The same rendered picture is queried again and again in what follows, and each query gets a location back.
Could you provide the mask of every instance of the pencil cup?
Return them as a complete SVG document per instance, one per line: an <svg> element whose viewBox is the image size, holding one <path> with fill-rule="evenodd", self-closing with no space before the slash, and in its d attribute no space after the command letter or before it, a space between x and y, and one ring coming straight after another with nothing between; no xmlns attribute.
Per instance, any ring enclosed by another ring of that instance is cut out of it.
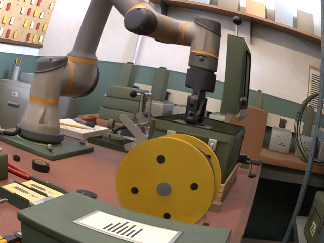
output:
<svg viewBox="0 0 324 243"><path fill-rule="evenodd" d="M21 67L13 66L11 70L10 80L18 81Z"/></svg>

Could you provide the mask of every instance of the robotic arm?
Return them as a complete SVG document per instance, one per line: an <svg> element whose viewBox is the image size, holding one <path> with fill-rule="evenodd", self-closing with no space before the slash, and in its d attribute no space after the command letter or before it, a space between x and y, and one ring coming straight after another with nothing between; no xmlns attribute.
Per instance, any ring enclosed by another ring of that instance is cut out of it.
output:
<svg viewBox="0 0 324 243"><path fill-rule="evenodd" d="M175 20L157 13L144 0L91 0L73 50L66 57L38 59L28 106L21 124L17 124L23 133L63 140L59 97L83 97L96 87L96 51L113 5L125 17L125 28L130 32L191 47L185 85L193 91L188 96L186 122L195 125L203 121L205 93L215 89L221 24L207 17L196 17L194 22Z"/></svg>

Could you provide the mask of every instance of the black hole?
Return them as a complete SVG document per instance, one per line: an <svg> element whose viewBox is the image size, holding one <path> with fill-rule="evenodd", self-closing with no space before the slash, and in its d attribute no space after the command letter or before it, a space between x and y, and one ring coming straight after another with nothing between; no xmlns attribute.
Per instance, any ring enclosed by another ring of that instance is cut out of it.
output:
<svg viewBox="0 0 324 243"><path fill-rule="evenodd" d="M131 192L132 192L132 194L137 194L138 193L138 189L136 187L133 187L131 189Z"/></svg>
<svg viewBox="0 0 324 243"><path fill-rule="evenodd" d="M165 213L165 214L163 214L163 217L165 219L169 219L169 218L171 218L171 215L169 213Z"/></svg>
<svg viewBox="0 0 324 243"><path fill-rule="evenodd" d="M160 163L160 164L163 164L164 161L166 161L166 158L164 158L163 155L159 155L157 158L156 158L157 162Z"/></svg>
<svg viewBox="0 0 324 243"><path fill-rule="evenodd" d="M191 188L191 190L196 191L198 189L198 184L197 183L192 183L190 188Z"/></svg>

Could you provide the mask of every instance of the pencil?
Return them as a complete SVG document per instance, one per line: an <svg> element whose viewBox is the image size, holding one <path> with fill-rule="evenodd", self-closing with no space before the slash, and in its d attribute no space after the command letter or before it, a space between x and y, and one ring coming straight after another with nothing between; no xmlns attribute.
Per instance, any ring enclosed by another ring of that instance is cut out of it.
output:
<svg viewBox="0 0 324 243"><path fill-rule="evenodd" d="M65 125L65 126L70 126L70 127L74 127L74 128L83 128L83 129L88 129L85 127L80 127L80 126L76 126L76 125L71 125L71 124L67 124L67 123L60 123L61 125Z"/></svg>

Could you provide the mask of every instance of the white tag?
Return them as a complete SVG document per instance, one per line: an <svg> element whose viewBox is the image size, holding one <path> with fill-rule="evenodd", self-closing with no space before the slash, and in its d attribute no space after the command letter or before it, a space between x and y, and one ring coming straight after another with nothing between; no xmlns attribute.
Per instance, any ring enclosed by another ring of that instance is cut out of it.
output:
<svg viewBox="0 0 324 243"><path fill-rule="evenodd" d="M317 226L315 224L315 221L313 221L312 226L310 227L310 234L312 235L312 237L314 237L316 228L317 228Z"/></svg>
<svg viewBox="0 0 324 243"><path fill-rule="evenodd" d="M180 231L142 224L100 210L85 215L74 223L129 242L173 243L182 234Z"/></svg>

